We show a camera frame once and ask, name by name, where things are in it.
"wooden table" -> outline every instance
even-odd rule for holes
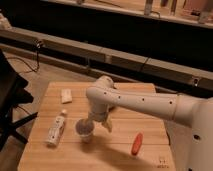
[[[32,128],[18,170],[20,171],[173,171],[168,137],[162,120],[116,107],[111,112],[113,131],[96,123],[91,144],[81,143],[75,124],[88,113],[85,89],[91,83],[53,82],[49,84]],[[152,84],[117,83],[122,90],[154,92]],[[61,104],[61,89],[72,90],[73,102]],[[54,118],[67,109],[67,123],[57,148],[44,140]],[[131,156],[132,142],[142,132],[143,145],[137,157]]]

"black chair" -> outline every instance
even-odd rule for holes
[[[20,103],[31,103],[33,97],[24,88],[28,81],[22,78],[8,63],[0,50],[0,151],[10,135],[24,144],[27,139],[16,129],[36,118],[37,112],[13,122],[13,108]]]

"orange carrot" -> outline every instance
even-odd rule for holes
[[[132,144],[132,151],[131,151],[132,155],[136,156],[138,154],[142,145],[142,141],[143,141],[143,134],[139,133]]]

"small bottle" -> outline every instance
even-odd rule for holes
[[[67,111],[63,109],[59,116],[56,116],[52,126],[49,129],[46,144],[51,147],[57,147],[61,135],[63,134],[65,123],[66,123]]]

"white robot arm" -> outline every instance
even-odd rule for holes
[[[109,106],[120,106],[192,128],[189,171],[213,169],[213,98],[177,94],[136,93],[114,89],[110,77],[102,76],[86,90],[89,120],[105,122]]]

